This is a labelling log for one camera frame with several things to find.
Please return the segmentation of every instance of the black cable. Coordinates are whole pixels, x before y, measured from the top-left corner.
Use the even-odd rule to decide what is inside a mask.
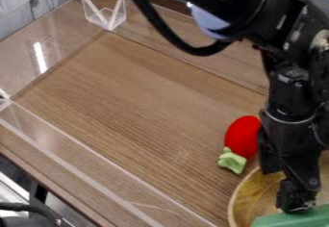
[[[132,0],[137,6],[140,12],[148,19],[150,24],[158,31],[158,33],[164,37],[183,52],[195,55],[195,56],[210,56],[223,50],[231,42],[216,41],[214,44],[206,47],[194,47],[188,45],[175,32],[168,27],[167,23],[163,21],[159,16],[155,8],[150,4],[148,0]]]
[[[51,226],[57,227],[56,219],[52,216],[52,214],[47,210],[36,206],[24,205],[20,203],[0,202],[0,210],[13,211],[13,212],[29,212],[29,213],[40,214],[49,221]]]

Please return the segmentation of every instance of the red ball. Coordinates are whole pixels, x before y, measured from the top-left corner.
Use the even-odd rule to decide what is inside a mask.
[[[224,135],[224,145],[246,159],[257,153],[257,132],[261,127],[259,119],[246,115],[230,125]]]

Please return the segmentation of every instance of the plastic corner bracket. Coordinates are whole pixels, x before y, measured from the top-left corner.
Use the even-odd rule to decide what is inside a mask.
[[[88,22],[112,31],[125,20],[125,2],[116,0],[115,8],[99,10],[91,0],[81,0],[84,16]]]

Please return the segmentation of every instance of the green toy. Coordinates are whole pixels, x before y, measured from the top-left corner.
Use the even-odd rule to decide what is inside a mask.
[[[257,217],[251,227],[329,227],[329,205],[295,214],[270,214]]]
[[[228,168],[234,173],[240,174],[247,163],[247,159],[232,153],[228,147],[223,147],[223,154],[219,156],[218,165]]]

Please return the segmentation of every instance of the wooden plate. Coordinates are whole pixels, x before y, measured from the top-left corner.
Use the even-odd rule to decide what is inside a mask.
[[[319,160],[322,190],[317,196],[317,205],[329,203],[329,153]],[[275,208],[277,191],[283,174],[262,175],[255,168],[238,185],[228,205],[231,227],[250,227],[252,220],[262,215],[278,213]]]

